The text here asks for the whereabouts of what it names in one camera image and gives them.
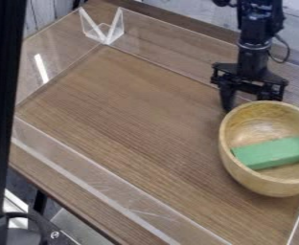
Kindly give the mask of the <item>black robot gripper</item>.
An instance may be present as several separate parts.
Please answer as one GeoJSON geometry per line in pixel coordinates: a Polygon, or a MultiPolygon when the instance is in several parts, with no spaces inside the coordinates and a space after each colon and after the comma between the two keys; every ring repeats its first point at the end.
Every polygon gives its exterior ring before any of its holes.
{"type": "Polygon", "coordinates": [[[233,63],[213,63],[212,69],[211,82],[219,87],[221,107],[225,112],[233,107],[238,91],[255,95],[258,100],[283,100],[288,81],[268,69],[255,76],[240,75],[238,65],[233,63]]]}

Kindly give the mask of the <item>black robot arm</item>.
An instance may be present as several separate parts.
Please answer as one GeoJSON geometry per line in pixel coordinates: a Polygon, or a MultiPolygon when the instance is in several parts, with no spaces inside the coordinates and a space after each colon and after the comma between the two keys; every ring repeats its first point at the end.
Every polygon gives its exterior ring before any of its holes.
{"type": "Polygon", "coordinates": [[[238,60],[212,64],[211,82],[219,88],[221,108],[233,107],[238,91],[255,95],[258,100],[282,101],[288,81],[268,70],[268,58],[284,63],[290,48],[278,32],[284,27],[283,0],[212,0],[217,7],[236,9],[238,60]]]}

